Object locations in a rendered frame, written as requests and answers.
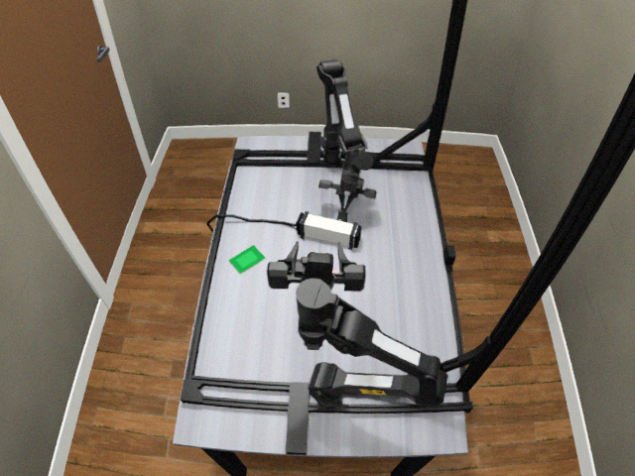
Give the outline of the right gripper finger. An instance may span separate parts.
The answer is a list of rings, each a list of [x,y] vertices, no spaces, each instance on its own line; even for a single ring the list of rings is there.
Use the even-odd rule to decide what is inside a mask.
[[[343,211],[343,212],[346,212],[346,210],[347,210],[347,208],[348,208],[349,204],[351,203],[351,201],[352,201],[354,198],[358,198],[358,196],[353,196],[353,195],[349,195],[349,196],[348,196],[348,199],[347,199],[347,202],[346,202],[346,205],[345,205],[345,208],[344,208],[344,211]]]
[[[343,212],[344,211],[345,194],[338,193],[338,192],[336,192],[335,194],[338,194],[338,197],[339,197],[339,200],[340,200],[341,212]]]

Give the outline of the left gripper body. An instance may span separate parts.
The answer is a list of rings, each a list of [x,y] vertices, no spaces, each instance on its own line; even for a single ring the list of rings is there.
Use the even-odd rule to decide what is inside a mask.
[[[295,278],[291,267],[284,262],[269,262],[267,265],[268,285],[271,289],[288,290],[289,284],[300,284],[302,279]],[[345,292],[362,292],[365,286],[366,266],[343,266],[342,273],[335,273],[334,283],[344,284]]]

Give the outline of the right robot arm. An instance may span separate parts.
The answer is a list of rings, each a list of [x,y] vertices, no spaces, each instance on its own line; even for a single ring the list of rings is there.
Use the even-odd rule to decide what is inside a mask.
[[[345,77],[346,68],[338,59],[321,61],[317,65],[317,74],[324,84],[327,119],[323,136],[319,138],[324,150],[323,162],[341,163],[341,149],[343,153],[346,153],[344,167],[362,171],[371,169],[373,158],[365,152],[365,149],[368,149],[367,142],[353,120],[347,90],[348,82]],[[355,173],[351,176],[348,171],[344,171],[340,180],[340,189],[356,192],[357,189],[363,189],[363,184],[364,178],[359,178],[359,174]]]

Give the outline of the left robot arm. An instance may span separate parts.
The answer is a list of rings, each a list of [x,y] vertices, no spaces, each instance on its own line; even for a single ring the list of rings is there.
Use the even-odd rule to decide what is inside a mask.
[[[407,375],[350,373],[334,363],[317,363],[308,386],[317,408],[342,409],[345,393],[407,397],[427,408],[443,403],[447,373],[440,358],[383,333],[375,320],[333,294],[332,270],[330,253],[309,252],[296,260],[295,278],[304,278],[296,290],[298,332],[304,345],[319,350],[326,340],[339,353],[367,355]]]

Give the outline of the green flat rectangular pad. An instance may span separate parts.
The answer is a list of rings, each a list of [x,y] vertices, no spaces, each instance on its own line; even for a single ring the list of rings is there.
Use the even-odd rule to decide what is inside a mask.
[[[252,245],[248,249],[228,260],[236,271],[241,275],[253,266],[266,259],[263,254]]]

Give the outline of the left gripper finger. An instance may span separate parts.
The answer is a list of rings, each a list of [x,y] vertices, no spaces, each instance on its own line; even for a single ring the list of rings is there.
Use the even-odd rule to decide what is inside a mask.
[[[298,257],[298,252],[299,252],[299,241],[296,242],[296,244],[294,245],[292,251],[287,256],[286,259],[278,260],[277,262],[284,262],[287,266],[291,267],[292,273],[294,273],[295,272],[296,260],[297,260],[297,257]]]
[[[341,244],[338,242],[338,246],[337,246],[337,254],[338,254],[338,263],[339,263],[339,271],[342,273],[343,272],[343,266],[348,266],[349,264],[353,264],[353,265],[357,265],[355,262],[350,262],[345,254],[344,251],[341,247]]]

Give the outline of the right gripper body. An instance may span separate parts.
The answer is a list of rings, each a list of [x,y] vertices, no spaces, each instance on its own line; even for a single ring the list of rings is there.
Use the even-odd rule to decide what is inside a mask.
[[[348,171],[348,174],[351,175],[351,176],[354,176],[355,173],[360,175],[360,170],[352,169],[352,168],[348,168],[348,167],[343,167],[341,176],[343,176],[344,171]],[[345,193],[345,191],[341,190],[339,186],[341,186],[341,185],[340,184],[336,184],[336,183],[332,183],[332,181],[323,180],[323,179],[320,180],[319,184],[318,184],[318,188],[323,188],[323,189],[333,188],[333,189],[336,189],[336,192],[338,192],[338,193]],[[357,189],[356,192],[350,192],[350,195],[354,195],[354,196],[358,196],[359,194],[363,194],[363,195],[365,195],[365,197],[368,197],[368,198],[376,199],[377,191],[375,189],[371,189],[371,188],[366,188],[365,187],[365,189],[362,189],[362,190],[361,189]]]

